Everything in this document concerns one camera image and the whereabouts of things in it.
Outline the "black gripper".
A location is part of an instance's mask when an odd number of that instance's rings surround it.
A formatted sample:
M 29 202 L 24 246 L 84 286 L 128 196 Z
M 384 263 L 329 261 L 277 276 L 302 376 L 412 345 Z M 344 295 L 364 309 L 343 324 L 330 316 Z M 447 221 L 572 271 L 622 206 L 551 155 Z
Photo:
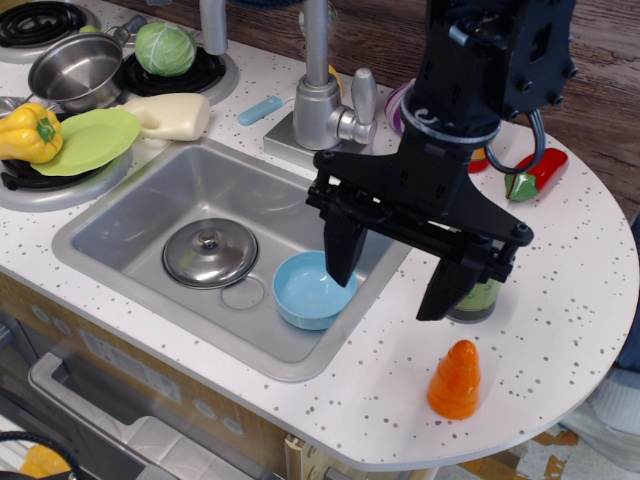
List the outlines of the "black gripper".
M 478 280 L 504 280 L 532 230 L 471 182 L 474 150 L 497 134 L 507 108 L 500 81 L 418 81 L 405 95 L 398 150 L 383 156 L 323 150 L 308 202 L 325 222 L 326 270 L 345 287 L 368 231 L 439 257 L 416 319 L 437 321 Z

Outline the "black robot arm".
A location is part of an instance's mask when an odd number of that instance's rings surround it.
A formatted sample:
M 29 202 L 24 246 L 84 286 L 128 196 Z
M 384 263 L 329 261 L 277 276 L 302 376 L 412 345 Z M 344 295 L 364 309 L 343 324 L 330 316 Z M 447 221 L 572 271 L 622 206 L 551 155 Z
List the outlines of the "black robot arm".
M 324 150 L 308 203 L 324 220 L 328 274 L 349 281 L 374 231 L 438 257 L 417 317 L 439 320 L 479 283 L 505 281 L 534 234 L 488 200 L 468 166 L 501 124 L 528 118 L 535 160 L 545 151 L 540 111 L 561 102 L 576 68 L 571 1 L 432 1 L 426 50 L 401 103 L 398 150 L 371 156 Z

